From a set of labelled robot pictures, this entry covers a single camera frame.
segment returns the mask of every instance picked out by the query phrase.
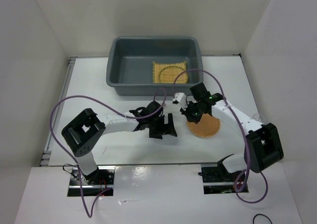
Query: gray plastic bin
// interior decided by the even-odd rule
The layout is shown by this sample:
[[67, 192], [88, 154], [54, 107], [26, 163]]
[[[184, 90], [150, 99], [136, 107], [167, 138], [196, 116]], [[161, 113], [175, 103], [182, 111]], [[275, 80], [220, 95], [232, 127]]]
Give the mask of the gray plastic bin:
[[[172, 84], [153, 83], [153, 61], [179, 63], [187, 69], [203, 69], [198, 42], [192, 37], [118, 37], [111, 46], [106, 82], [122, 96], [153, 96], [164, 87], [172, 96]], [[189, 88], [203, 82], [203, 73], [188, 73], [188, 83], [175, 84], [174, 92], [189, 94]]]

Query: white tabletop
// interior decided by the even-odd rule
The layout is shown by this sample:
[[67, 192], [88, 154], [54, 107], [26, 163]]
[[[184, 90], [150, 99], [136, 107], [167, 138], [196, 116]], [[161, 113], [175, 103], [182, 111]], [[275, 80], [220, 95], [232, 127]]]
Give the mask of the white tabletop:
[[[301, 219], [283, 166], [264, 171], [269, 183], [260, 203], [242, 203], [235, 194], [204, 195], [200, 165], [116, 167], [112, 197], [98, 199], [92, 219], [80, 197], [67, 197], [70, 175], [61, 167], [32, 168], [16, 224], [250, 224], [255, 214], [274, 224], [300, 224]], [[265, 190], [259, 174], [250, 173], [247, 200]], [[85, 197], [90, 210], [94, 197]], [[256, 224], [269, 224], [259, 217]]]
[[[106, 84], [107, 58], [78, 58], [72, 70], [67, 96], [86, 95], [105, 102], [120, 112], [146, 106], [152, 97], [121, 97]], [[255, 101], [239, 56], [204, 56], [204, 69], [212, 73], [222, 84], [226, 97], [238, 109], [249, 116], [258, 113]], [[211, 93], [219, 92], [216, 83], [204, 75], [204, 83]], [[186, 118], [179, 112], [179, 106], [168, 98], [164, 113], [173, 113], [178, 137], [164, 136], [162, 140], [148, 138], [149, 131], [119, 132], [101, 137], [93, 149], [99, 165], [128, 164], [179, 164], [217, 162], [236, 152], [242, 152], [242, 138], [225, 124], [218, 134], [209, 139], [194, 136], [186, 126]], [[112, 113], [95, 102], [85, 99], [71, 99], [62, 107], [60, 119], [54, 130], [65, 144], [61, 130], [85, 108], [92, 108], [97, 114]], [[50, 166], [71, 163], [68, 155], [53, 141]]]

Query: purple cable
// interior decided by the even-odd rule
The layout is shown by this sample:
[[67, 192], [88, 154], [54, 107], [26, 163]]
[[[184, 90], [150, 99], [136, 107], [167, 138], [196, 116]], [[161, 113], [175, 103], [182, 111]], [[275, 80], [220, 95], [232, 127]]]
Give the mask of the purple cable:
[[[245, 144], [245, 148], [246, 148], [246, 153], [247, 153], [247, 170], [243, 170], [243, 171], [238, 175], [238, 177], [236, 178], [236, 180], [234, 181], [234, 185], [233, 185], [233, 186], [234, 186], [234, 190], [235, 190], [235, 192], [236, 192], [236, 195], [238, 196], [238, 198], [239, 198], [241, 201], [243, 201], [243, 202], [245, 202], [245, 203], [252, 203], [252, 204], [253, 204], [253, 203], [258, 203], [258, 202], [262, 201], [262, 200], [266, 197], [267, 191], [268, 191], [267, 179], [265, 178], [265, 176], [264, 176], [264, 174], [263, 174], [262, 172], [261, 172], [261, 175], [263, 176], [264, 181], [265, 181], [265, 185], [266, 185], [265, 193], [264, 193], [264, 195], [263, 195], [262, 198], [260, 198], [259, 200], [256, 200], [256, 201], [247, 201], [247, 200], [242, 199], [242, 198], [239, 196], [239, 194], [238, 194], [238, 193], [240, 193], [240, 192], [242, 192], [242, 191], [244, 190], [244, 188], [245, 188], [246, 185], [247, 185], [248, 178], [249, 178], [249, 173], [250, 173], [250, 168], [251, 168], [250, 148], [249, 148], [249, 145], [248, 145], [248, 142], [247, 142], [246, 134], [244, 133], [243, 127], [242, 127], [242, 125], [241, 125], [241, 122], [240, 122], [240, 120], [239, 120], [237, 114], [236, 114], [236, 113], [234, 112], [234, 110], [232, 109], [232, 107], [229, 106], [229, 103], [228, 103], [228, 101], [227, 101], [227, 98], [226, 98], [225, 95], [224, 95], [223, 88], [222, 88], [220, 82], [217, 80], [217, 78], [214, 77], [214, 76], [213, 76], [212, 74], [210, 74], [209, 72], [207, 72], [207, 71], [205, 71], [205, 70], [202, 70], [202, 69], [188, 69], [188, 70], [185, 70], [185, 71], [181, 72], [181, 73], [175, 78], [174, 83], [173, 83], [173, 89], [174, 89], [174, 85], [175, 85], [177, 79], [178, 79], [182, 74], [184, 74], [184, 73], [186, 73], [186, 72], [189, 72], [189, 71], [199, 71], [199, 72], [206, 73], [207, 75], [211, 76], [211, 77], [215, 80], [215, 82], [218, 84], [218, 87], [219, 87], [220, 92], [221, 92], [221, 94], [222, 94], [224, 103], [228, 106], [229, 110], [231, 111], [232, 115], [234, 116], [234, 118], [235, 118], [235, 120], [237, 121], [237, 123], [238, 123], [238, 125], [239, 125], [239, 128], [240, 128], [240, 130], [241, 130], [242, 137], [243, 137], [244, 144]], [[243, 184], [241, 185], [241, 187], [238, 189], [238, 188], [237, 188], [237, 183], [238, 183], [240, 177], [241, 177], [244, 173], [245, 173], [244, 182], [243, 182]]]
[[164, 88], [159, 88], [159, 89], [155, 92], [155, 94], [154, 94], [153, 102], [155, 101], [155, 98], [157, 97], [157, 95], [158, 95], [160, 89], [164, 90], [164, 92], [165, 92], [165, 97], [166, 97], [166, 90], [165, 90]]
[[145, 118], [148, 118], [150, 116], [153, 116], [154, 114], [156, 114], [157, 112], [159, 112], [159, 110], [163, 107], [163, 105], [165, 104], [165, 101], [166, 101], [166, 90], [164, 88], [162, 88], [164, 90], [164, 99], [163, 99], [163, 102], [162, 104], [160, 105], [160, 107], [155, 110], [153, 113], [149, 114], [149, 115], [146, 115], [146, 116], [140, 116], [140, 117], [133, 117], [133, 116], [126, 116], [118, 111], [116, 111], [115, 109], [111, 108], [110, 106], [108, 106], [107, 104], [104, 104], [103, 102], [97, 100], [97, 99], [94, 99], [94, 98], [91, 98], [91, 97], [88, 97], [88, 96], [84, 96], [84, 95], [74, 95], [74, 96], [69, 96], [69, 97], [66, 97], [62, 100], [60, 100], [53, 108], [52, 112], [51, 112], [51, 116], [50, 116], [50, 132], [51, 132], [51, 135], [53, 137], [53, 139], [55, 140], [55, 142], [73, 159], [73, 161], [77, 164], [77, 168], [78, 168], [78, 174], [79, 174], [79, 184], [80, 184], [80, 196], [81, 196], [81, 199], [83, 201], [83, 205], [84, 205], [84, 209], [86, 211], [86, 214], [89, 218], [91, 218], [93, 216], [93, 208], [94, 208], [94, 205], [97, 201], [97, 199], [106, 191], [108, 191], [110, 188], [104, 190], [103, 192], [101, 192], [100, 194], [97, 195], [97, 197], [94, 199], [94, 202], [92, 204], [92, 207], [91, 207], [91, 213], [89, 213], [88, 211], [88, 208], [87, 208], [87, 205], [86, 205], [86, 202], [85, 202], [85, 198], [84, 198], [84, 190], [83, 190], [83, 184], [82, 184], [82, 180], [81, 180], [81, 169], [78, 165], [78, 162], [77, 162], [77, 159], [73, 156], [72, 153], [70, 153], [61, 143], [60, 141], [58, 140], [58, 138], [55, 136], [54, 134], [54, 131], [53, 131], [53, 116], [54, 116], [54, 113], [55, 113], [55, 110], [58, 108], [58, 106], [63, 103], [64, 101], [68, 100], [68, 99], [73, 99], [73, 98], [84, 98], [84, 99], [89, 99], [89, 100], [92, 100], [96, 103], [99, 103], [101, 105], [103, 105], [104, 107], [110, 109], [111, 111], [113, 111], [114, 113], [118, 114], [119, 116], [121, 117], [125, 117], [125, 118], [129, 118], [129, 119], [145, 119]]

